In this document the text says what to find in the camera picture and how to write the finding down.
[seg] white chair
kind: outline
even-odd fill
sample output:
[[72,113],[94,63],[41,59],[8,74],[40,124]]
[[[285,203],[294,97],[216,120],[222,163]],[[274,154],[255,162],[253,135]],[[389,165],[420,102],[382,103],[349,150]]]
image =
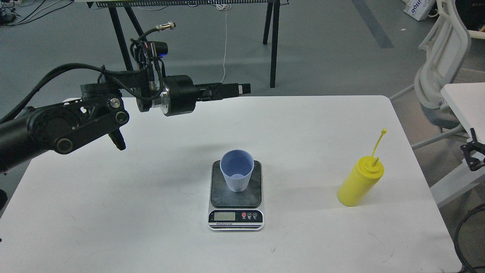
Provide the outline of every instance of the white chair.
[[414,90],[429,122],[440,133],[411,145],[417,149],[444,138],[466,141],[463,126],[452,114],[440,90],[452,83],[470,49],[470,34],[456,11],[455,0],[437,0],[439,18],[418,49],[426,51],[426,62],[416,73],[414,84],[389,99],[391,101]]

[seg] white cable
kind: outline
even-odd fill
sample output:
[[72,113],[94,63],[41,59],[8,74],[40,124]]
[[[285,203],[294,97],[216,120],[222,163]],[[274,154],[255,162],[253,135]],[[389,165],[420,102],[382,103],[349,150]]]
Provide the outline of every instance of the white cable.
[[213,6],[215,6],[217,10],[230,10],[232,8],[231,4],[216,4]]
[[227,10],[224,11],[226,14],[226,43],[224,45],[224,62],[222,63],[222,69],[224,70],[224,75],[222,76],[221,83],[224,81],[226,77],[226,53],[227,53]]
[[49,8],[49,7],[51,7],[51,6],[55,5],[55,4],[57,4],[57,3],[59,3],[59,2],[61,2],[61,1],[62,1],[62,0],[58,0],[57,2],[54,2],[54,3],[50,4],[49,6],[47,6],[47,7],[43,8],[43,9],[38,10],[38,11],[37,11],[37,12],[35,12],[34,14],[30,15],[30,18],[32,19],[32,17],[34,17],[35,15],[37,15],[39,12],[41,12],[41,11],[43,11],[43,10],[45,10],[45,9],[47,9],[47,8]]
[[433,18],[433,17],[436,17],[436,16],[438,16],[438,15],[439,15],[438,9],[434,9],[434,11],[436,11],[436,14],[435,14],[435,15],[429,15],[429,14],[428,14],[428,17],[429,17],[429,18]]
[[164,8],[166,8],[166,7],[168,7],[168,6],[164,6],[164,7],[162,7],[162,8],[159,8],[159,9],[154,9],[154,10],[147,10],[147,9],[144,9],[144,8],[141,8],[141,7],[138,7],[138,8],[139,8],[139,9],[141,9],[141,10],[146,10],[146,11],[158,11],[158,10],[162,10],[162,9],[164,9]]

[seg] table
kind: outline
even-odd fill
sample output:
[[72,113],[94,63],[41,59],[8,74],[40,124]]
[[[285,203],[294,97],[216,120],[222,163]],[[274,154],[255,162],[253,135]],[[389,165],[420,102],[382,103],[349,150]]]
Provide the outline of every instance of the table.
[[[485,83],[448,84],[441,94],[445,98],[465,130],[475,129],[477,140],[485,143]],[[484,155],[472,155],[480,160]],[[453,171],[431,187],[431,193],[438,207],[442,207],[485,180],[485,168],[470,171],[465,160]]]
[[[69,155],[30,163],[0,219],[0,272],[457,272],[453,242],[383,96],[240,97],[191,114],[138,113]],[[354,163],[386,172],[356,207],[337,189]],[[262,163],[265,226],[207,225],[212,163]]]

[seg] ribbed cup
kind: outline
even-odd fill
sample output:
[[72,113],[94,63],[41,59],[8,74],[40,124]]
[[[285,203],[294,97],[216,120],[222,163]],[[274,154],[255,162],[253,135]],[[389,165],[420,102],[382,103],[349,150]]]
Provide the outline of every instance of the ribbed cup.
[[243,150],[227,152],[219,164],[227,186],[233,192],[245,190],[254,169],[253,157]]

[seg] yellow bottle cap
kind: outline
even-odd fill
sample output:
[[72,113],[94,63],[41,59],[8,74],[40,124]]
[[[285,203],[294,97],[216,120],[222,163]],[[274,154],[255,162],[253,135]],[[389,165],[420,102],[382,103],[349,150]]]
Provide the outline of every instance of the yellow bottle cap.
[[384,165],[378,157],[364,156],[357,162],[354,172],[360,180],[373,184],[384,175]]

